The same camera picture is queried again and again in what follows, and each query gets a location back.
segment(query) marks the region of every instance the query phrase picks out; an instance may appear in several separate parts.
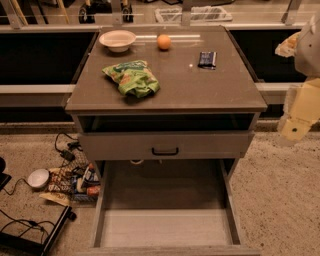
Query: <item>dark panel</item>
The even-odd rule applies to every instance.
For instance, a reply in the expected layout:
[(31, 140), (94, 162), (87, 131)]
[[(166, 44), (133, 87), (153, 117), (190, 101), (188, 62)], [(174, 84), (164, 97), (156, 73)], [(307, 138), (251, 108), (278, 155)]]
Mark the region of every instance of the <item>dark panel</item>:
[(294, 58), (275, 54), (276, 47), (300, 30), (231, 30), (253, 70), (265, 82), (303, 82), (305, 76), (295, 70)]
[(0, 34), (0, 84), (70, 84), (93, 32)]

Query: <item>plastic bag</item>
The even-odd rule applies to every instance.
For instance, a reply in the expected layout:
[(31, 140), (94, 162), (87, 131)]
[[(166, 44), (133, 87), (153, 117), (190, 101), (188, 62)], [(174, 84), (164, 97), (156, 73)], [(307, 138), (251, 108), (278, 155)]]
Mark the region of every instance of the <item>plastic bag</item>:
[(102, 69), (102, 72), (119, 85), (118, 90), (122, 95), (133, 94), (142, 98), (160, 89), (158, 80), (143, 60), (112, 65)]
[(295, 49), (297, 45), (297, 39), (300, 32), (294, 33), (284, 40), (275, 50), (275, 53), (282, 57), (294, 57)]

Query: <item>small object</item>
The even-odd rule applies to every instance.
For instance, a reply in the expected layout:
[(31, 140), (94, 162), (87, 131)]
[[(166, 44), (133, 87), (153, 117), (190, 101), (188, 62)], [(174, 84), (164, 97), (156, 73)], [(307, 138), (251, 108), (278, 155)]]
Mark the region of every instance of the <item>small object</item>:
[(127, 30), (114, 30), (100, 36), (99, 42), (112, 52), (125, 52), (136, 41), (136, 35)]
[(157, 44), (161, 50), (168, 50), (171, 45), (171, 39), (168, 35), (159, 35)]
[(216, 69), (216, 52), (200, 52), (199, 68)]
[(93, 186), (87, 188), (87, 195), (88, 196), (98, 196), (100, 193), (101, 186)]
[(43, 188), (49, 180), (49, 171), (46, 169), (38, 169), (28, 177), (28, 184), (32, 188)]
[(144, 160), (130, 160), (130, 163), (133, 165), (140, 165), (144, 162)]

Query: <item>drawer handle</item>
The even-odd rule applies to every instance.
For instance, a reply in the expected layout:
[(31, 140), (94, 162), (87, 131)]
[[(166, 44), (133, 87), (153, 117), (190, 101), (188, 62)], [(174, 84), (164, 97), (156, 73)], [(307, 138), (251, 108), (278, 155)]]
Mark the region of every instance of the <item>drawer handle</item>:
[(155, 156), (175, 156), (179, 154), (179, 148), (176, 148), (175, 152), (160, 152), (152, 148), (152, 154)]

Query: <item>drawer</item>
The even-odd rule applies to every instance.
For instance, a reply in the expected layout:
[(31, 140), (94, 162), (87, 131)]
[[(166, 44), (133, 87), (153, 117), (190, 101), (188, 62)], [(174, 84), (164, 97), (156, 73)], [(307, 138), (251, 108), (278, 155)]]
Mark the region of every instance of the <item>drawer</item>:
[(252, 138), (253, 133), (248, 131), (79, 135), (79, 141), (91, 161), (240, 158), (246, 153)]
[(232, 200), (222, 160), (107, 161), (91, 249), (76, 255), (260, 255)]

